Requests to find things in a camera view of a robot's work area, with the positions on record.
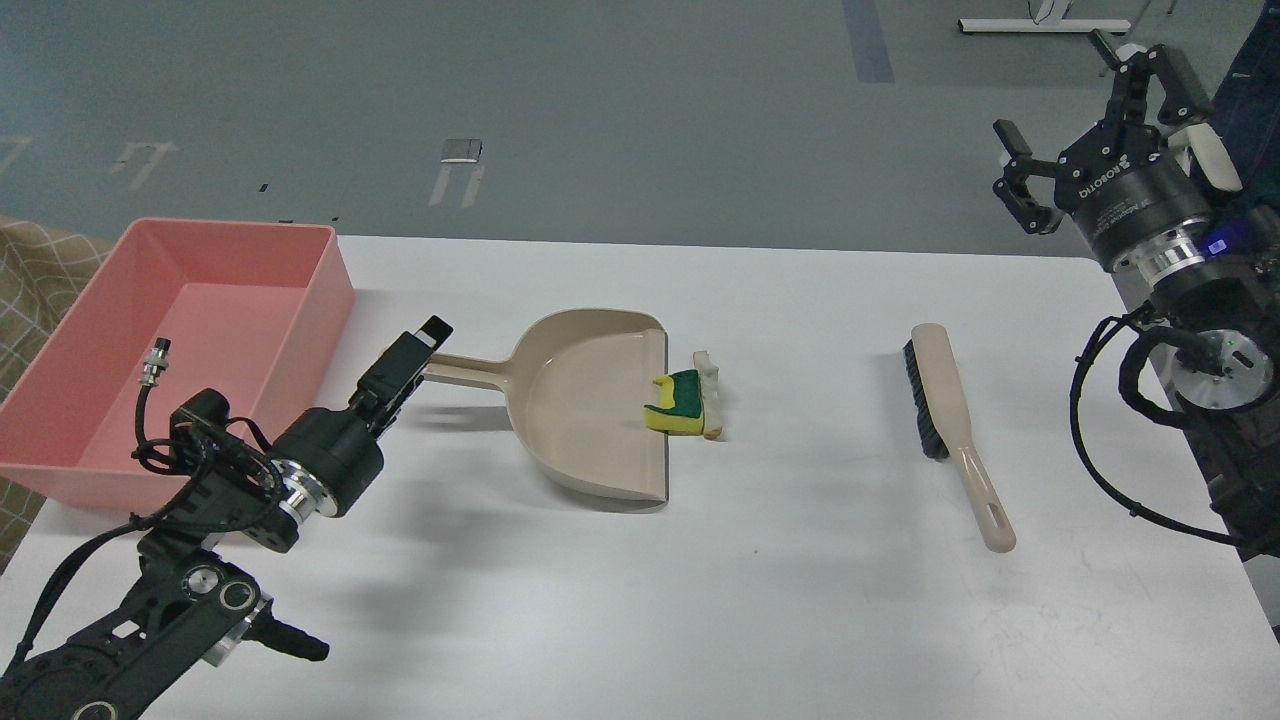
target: white table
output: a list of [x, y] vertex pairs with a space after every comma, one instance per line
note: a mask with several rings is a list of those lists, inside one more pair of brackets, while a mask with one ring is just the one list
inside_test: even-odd
[[[1085, 260], [346, 237], [357, 301], [319, 402], [439, 314], [500, 359], [538, 318], [657, 316], [672, 370], [709, 350], [723, 442], [672, 438], [671, 502], [626, 512], [543, 479], [502, 396], [426, 384], [387, 469], [276, 556], [223, 556], [333, 644], [250, 643], [146, 717], [1261, 717], [1280, 648], [1226, 547], [1130, 519], [1080, 469], [1073, 357], [1123, 307]], [[988, 552], [950, 464], [919, 450], [901, 348], [950, 328], [978, 447], [1018, 530]], [[1183, 439], [1085, 395], [1103, 471], [1221, 528]], [[1148, 386], [1148, 396], [1158, 388]], [[50, 505], [0, 582], [17, 641], [58, 559], [118, 516]], [[72, 584], [37, 651], [114, 606], [133, 539]]]

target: yellow sponge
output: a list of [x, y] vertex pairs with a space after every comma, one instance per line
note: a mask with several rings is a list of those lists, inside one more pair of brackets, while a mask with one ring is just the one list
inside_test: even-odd
[[681, 370], [653, 384], [662, 388], [658, 405], [644, 406], [644, 424], [673, 436], [703, 434], [703, 393], [698, 370]]

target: black bristles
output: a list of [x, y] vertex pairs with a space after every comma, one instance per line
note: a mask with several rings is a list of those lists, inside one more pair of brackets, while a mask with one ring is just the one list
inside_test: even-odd
[[915, 425], [920, 430], [920, 448], [927, 457], [946, 460], [951, 456], [947, 443], [942, 442], [942, 436], [933, 427], [933, 416], [929, 415], [929, 402], [924, 398], [924, 382], [920, 380], [920, 368], [915, 364], [915, 346], [906, 341], [902, 348], [902, 357], [906, 359], [906, 379], [911, 380], [911, 398], [915, 400]]

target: hole in brush handle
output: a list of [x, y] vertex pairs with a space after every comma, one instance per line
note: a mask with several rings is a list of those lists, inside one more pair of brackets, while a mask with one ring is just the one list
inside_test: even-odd
[[996, 523], [997, 528], [1005, 529], [1009, 527], [1009, 519], [1005, 518], [1004, 510], [1001, 510], [995, 502], [987, 503], [987, 512], [991, 512], [991, 519]]

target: hand brush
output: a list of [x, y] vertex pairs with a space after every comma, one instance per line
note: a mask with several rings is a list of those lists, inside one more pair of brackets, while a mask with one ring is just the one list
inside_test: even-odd
[[951, 454], [956, 456], [956, 469], [964, 480], [983, 542], [992, 552], [1009, 552], [1018, 538], [974, 447], [969, 404], [960, 387], [960, 370], [951, 352], [947, 329], [936, 323], [915, 325], [902, 355], [915, 396], [916, 425], [924, 455], [934, 460], [945, 460]]

